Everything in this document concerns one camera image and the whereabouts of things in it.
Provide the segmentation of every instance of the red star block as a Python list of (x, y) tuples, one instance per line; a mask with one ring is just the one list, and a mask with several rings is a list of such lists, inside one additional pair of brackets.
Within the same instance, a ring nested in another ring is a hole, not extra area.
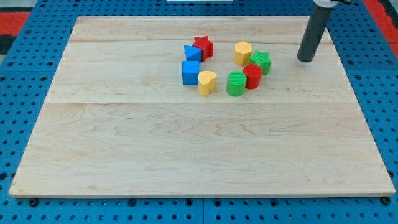
[(195, 42), (192, 44), (192, 46), (199, 47), (201, 49), (202, 62), (213, 56), (213, 43), (209, 40), (208, 36), (195, 37)]

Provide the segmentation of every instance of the wooden board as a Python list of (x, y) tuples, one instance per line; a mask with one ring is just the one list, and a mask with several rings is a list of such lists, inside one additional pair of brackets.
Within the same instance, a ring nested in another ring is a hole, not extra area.
[[(12, 183), (17, 198), (357, 197), (391, 195), (326, 32), (295, 55), (308, 17), (80, 17)], [(182, 85), (183, 45), (214, 41), (207, 97)], [(241, 97), (234, 43), (270, 52)]]

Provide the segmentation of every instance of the plastic block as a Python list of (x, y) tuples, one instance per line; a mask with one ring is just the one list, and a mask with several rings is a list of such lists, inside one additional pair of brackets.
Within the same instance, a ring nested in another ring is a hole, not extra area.
[(249, 62), (249, 57), (252, 53), (251, 44), (241, 41), (235, 44), (235, 54), (234, 54), (234, 63), (238, 65), (247, 65)]
[(243, 73), (248, 79), (246, 82), (246, 88), (255, 89), (260, 85), (260, 79), (262, 77), (262, 69), (260, 66), (255, 64), (246, 65), (243, 68)]
[(195, 41), (192, 46), (199, 47), (201, 49), (202, 62), (213, 56), (213, 43), (209, 40), (208, 36), (195, 37)]
[(244, 93), (247, 78), (241, 71), (233, 71), (228, 75), (226, 91), (231, 96), (241, 96)]
[(197, 85), (199, 75), (198, 61), (183, 61), (182, 62), (182, 84)]
[(201, 62), (201, 49), (198, 47), (192, 47), (184, 45), (185, 58), (187, 61), (198, 61)]
[(210, 91), (216, 89), (217, 74), (212, 71), (202, 71), (199, 73), (199, 93), (202, 96), (209, 95)]
[(249, 64), (256, 64), (260, 66), (262, 69), (262, 74), (268, 75), (269, 69), (271, 67), (271, 60), (269, 59), (269, 53), (255, 50), (254, 54), (249, 57)]

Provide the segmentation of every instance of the green star block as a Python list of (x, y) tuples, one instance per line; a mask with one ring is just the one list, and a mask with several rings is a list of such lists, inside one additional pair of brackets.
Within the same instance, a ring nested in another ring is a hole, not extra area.
[(246, 86), (246, 75), (240, 71), (233, 71), (228, 75), (226, 92), (231, 96), (241, 96)]
[(268, 52), (254, 51), (254, 54), (249, 57), (249, 64), (256, 64), (261, 67), (262, 74), (268, 75), (269, 68), (271, 68), (271, 60)]

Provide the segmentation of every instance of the blue block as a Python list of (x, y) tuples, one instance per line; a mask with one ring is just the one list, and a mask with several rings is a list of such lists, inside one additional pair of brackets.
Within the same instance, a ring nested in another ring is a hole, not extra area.
[(197, 85), (199, 76), (199, 62), (198, 61), (183, 61), (182, 62), (182, 84)]
[(192, 47), (184, 45), (185, 57), (187, 61), (198, 61), (201, 62), (201, 49), (198, 47)]

